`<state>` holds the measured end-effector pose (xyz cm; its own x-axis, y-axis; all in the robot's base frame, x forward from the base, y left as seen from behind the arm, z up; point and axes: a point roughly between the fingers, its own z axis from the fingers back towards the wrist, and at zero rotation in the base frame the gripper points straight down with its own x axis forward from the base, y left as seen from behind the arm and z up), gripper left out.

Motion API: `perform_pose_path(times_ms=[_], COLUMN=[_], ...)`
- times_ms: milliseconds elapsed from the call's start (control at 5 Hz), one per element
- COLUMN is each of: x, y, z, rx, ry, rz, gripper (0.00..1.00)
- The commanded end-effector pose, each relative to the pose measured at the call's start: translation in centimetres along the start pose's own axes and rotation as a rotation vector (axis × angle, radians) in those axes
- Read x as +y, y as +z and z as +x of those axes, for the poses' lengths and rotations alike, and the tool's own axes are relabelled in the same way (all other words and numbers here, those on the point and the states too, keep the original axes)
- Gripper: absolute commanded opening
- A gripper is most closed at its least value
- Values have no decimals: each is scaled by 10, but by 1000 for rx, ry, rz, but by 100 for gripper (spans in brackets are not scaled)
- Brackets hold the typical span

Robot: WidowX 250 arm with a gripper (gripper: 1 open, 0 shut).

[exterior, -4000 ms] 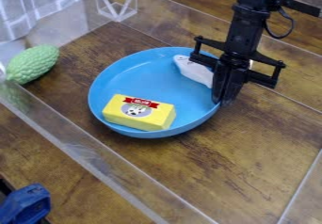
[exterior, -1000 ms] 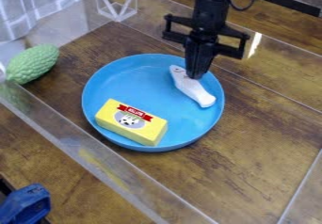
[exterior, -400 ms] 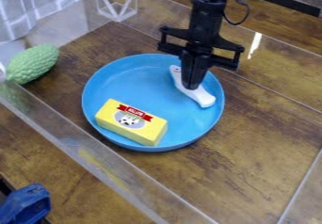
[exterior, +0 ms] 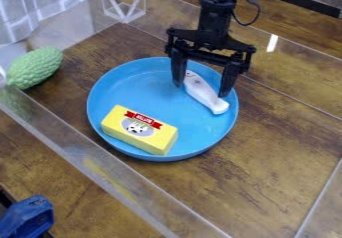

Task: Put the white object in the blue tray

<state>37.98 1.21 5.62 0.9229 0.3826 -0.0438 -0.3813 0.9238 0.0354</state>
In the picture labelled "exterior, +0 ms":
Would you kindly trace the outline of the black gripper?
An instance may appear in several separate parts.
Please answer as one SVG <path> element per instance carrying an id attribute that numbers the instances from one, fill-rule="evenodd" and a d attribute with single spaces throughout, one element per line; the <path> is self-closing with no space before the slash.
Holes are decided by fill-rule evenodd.
<path id="1" fill-rule="evenodd" d="M 234 87 L 238 75 L 250 68 L 254 46 L 228 35 L 231 19 L 248 26 L 256 19 L 243 23 L 235 14 L 238 0 L 199 0 L 200 14 L 197 28 L 167 30 L 165 53 L 171 58 L 173 84 L 180 87 L 185 77 L 187 61 L 197 59 L 224 68 L 222 73 L 219 97 L 226 97 Z"/>

